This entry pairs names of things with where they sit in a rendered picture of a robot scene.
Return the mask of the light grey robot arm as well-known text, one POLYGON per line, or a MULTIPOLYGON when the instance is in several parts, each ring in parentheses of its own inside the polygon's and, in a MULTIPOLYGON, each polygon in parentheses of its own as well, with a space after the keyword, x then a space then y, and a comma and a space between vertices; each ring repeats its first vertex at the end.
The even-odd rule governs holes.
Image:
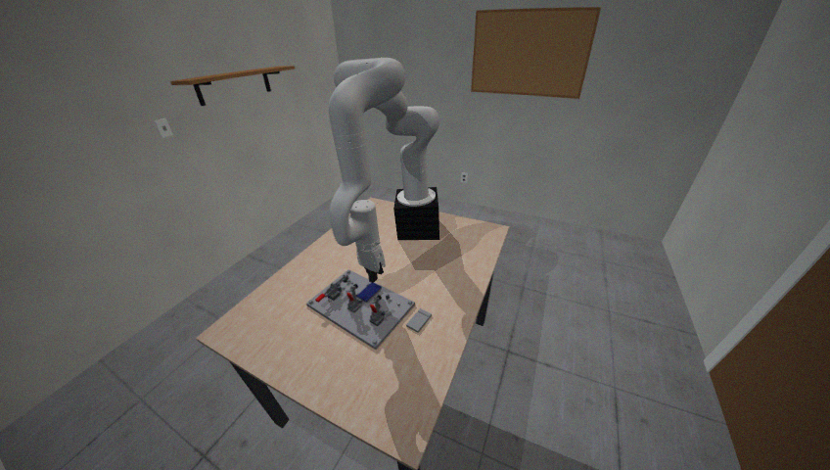
POLYGON ((431 107, 408 107, 400 91, 405 71, 395 59, 342 62, 335 70, 334 81, 329 117, 342 183, 331 202, 331 226, 341 246, 355 242, 359 250, 369 251, 380 245, 380 237, 375 203, 356 201, 371 184, 363 113, 378 109, 389 117, 389 133, 416 136, 414 142, 400 149, 403 191, 397 200, 409 207, 424 206, 436 197, 428 188, 427 146, 438 130, 439 116, 431 107))

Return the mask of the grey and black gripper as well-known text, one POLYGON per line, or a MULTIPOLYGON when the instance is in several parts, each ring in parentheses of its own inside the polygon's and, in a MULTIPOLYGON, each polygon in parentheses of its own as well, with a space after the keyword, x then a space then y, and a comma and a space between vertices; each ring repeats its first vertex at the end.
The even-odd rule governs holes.
POLYGON ((374 283, 378 279, 377 273, 383 274, 383 267, 386 266, 381 246, 377 245, 374 249, 369 251, 362 251, 356 248, 356 252, 358 263, 363 266, 368 273, 369 282, 374 283))

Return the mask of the blue rectangular block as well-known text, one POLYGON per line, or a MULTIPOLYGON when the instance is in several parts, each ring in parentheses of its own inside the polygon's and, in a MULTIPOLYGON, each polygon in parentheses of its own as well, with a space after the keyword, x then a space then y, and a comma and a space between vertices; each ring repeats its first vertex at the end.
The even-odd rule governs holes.
POLYGON ((357 295, 357 297, 363 302, 368 303, 381 289, 381 286, 375 283, 370 283, 363 291, 361 291, 357 295))

